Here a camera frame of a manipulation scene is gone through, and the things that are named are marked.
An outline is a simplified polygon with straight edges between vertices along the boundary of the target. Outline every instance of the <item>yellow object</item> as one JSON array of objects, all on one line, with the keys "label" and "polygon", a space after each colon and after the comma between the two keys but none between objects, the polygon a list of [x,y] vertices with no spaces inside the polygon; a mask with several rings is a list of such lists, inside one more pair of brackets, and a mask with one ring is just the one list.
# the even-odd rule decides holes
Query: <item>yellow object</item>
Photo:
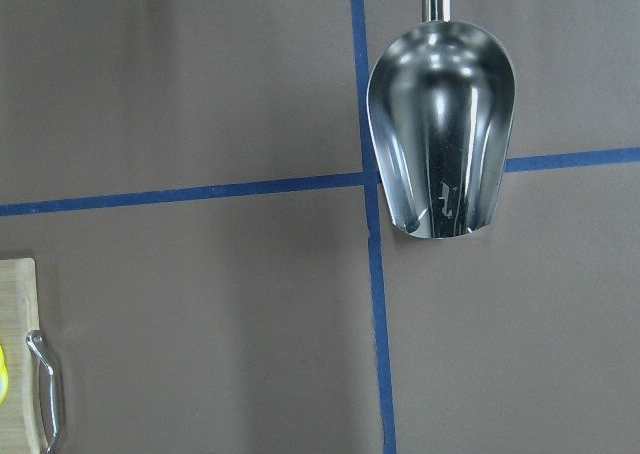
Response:
[{"label": "yellow object", "polygon": [[0,346],[0,404],[2,404],[7,397],[8,390],[9,373],[7,372],[7,366],[4,364],[4,352],[2,352],[2,346]]}]

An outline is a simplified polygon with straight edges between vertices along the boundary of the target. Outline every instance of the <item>vertical blue line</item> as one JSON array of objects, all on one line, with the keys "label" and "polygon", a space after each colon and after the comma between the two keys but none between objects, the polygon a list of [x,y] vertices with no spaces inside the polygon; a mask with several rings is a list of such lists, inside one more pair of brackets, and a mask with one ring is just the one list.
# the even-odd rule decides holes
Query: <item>vertical blue line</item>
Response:
[{"label": "vertical blue line", "polygon": [[351,0],[353,51],[358,94],[358,119],[362,168],[365,173],[364,199],[367,227],[369,229],[369,273],[371,276],[371,302],[373,308],[374,335],[378,370],[380,414],[384,430],[383,454],[396,454],[396,428],[391,384],[391,360],[387,331],[387,307],[382,269],[382,243],[380,236],[380,210],[378,207],[378,172],[367,118],[367,83],[369,81],[369,56],[367,51],[367,27],[364,0]]}]

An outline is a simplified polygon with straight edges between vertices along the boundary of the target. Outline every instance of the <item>wooden board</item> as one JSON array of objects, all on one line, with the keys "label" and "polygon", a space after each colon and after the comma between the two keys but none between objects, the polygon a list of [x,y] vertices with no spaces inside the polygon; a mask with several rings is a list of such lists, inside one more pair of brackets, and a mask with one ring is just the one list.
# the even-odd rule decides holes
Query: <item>wooden board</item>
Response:
[{"label": "wooden board", "polygon": [[46,445],[38,394],[37,365],[27,332],[39,329],[33,259],[0,261],[0,344],[9,390],[0,405],[0,453],[37,454]]}]

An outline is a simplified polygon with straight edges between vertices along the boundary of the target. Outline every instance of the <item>shiny metal surface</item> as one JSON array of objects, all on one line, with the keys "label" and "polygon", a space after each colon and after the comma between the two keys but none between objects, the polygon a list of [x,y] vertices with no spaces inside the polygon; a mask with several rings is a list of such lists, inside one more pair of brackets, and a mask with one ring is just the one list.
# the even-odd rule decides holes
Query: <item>shiny metal surface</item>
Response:
[{"label": "shiny metal surface", "polygon": [[369,80],[371,135],[393,224],[445,238],[489,224],[511,132],[515,79],[500,43],[446,22],[448,0],[396,40]]},{"label": "shiny metal surface", "polygon": [[62,433],[62,385],[55,360],[38,330],[27,334],[27,346],[42,363],[49,376],[49,408],[51,412],[51,440],[42,454],[54,454]]}]

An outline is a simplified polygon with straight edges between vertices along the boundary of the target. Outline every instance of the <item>blue line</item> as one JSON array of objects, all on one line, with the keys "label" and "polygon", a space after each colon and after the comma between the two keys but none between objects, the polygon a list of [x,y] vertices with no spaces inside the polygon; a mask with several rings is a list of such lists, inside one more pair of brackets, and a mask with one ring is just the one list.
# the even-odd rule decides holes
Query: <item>blue line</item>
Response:
[{"label": "blue line", "polygon": [[565,169],[623,162],[640,162],[640,147],[513,158],[507,160],[505,172]]},{"label": "blue line", "polygon": [[362,186],[366,178],[367,176],[364,173],[356,172],[329,176],[248,182],[243,184],[189,187],[167,191],[136,192],[130,194],[81,197],[76,199],[26,202],[0,206],[0,217]]},{"label": "blue line", "polygon": [[378,369],[378,394],[380,415],[384,431],[383,454],[396,453],[396,428],[391,383],[391,360],[389,355],[389,334],[387,331],[387,307],[384,292],[384,272],[382,268],[382,241],[380,236],[380,211],[378,207],[379,176],[369,136],[367,117],[367,84],[369,82],[369,56],[367,50],[367,27],[364,0],[351,0],[351,22],[353,29],[353,51],[358,93],[358,114],[360,123],[360,145],[362,167],[367,174],[364,183],[365,213],[369,229],[369,273],[371,276],[371,303],[373,309],[374,336]]}]

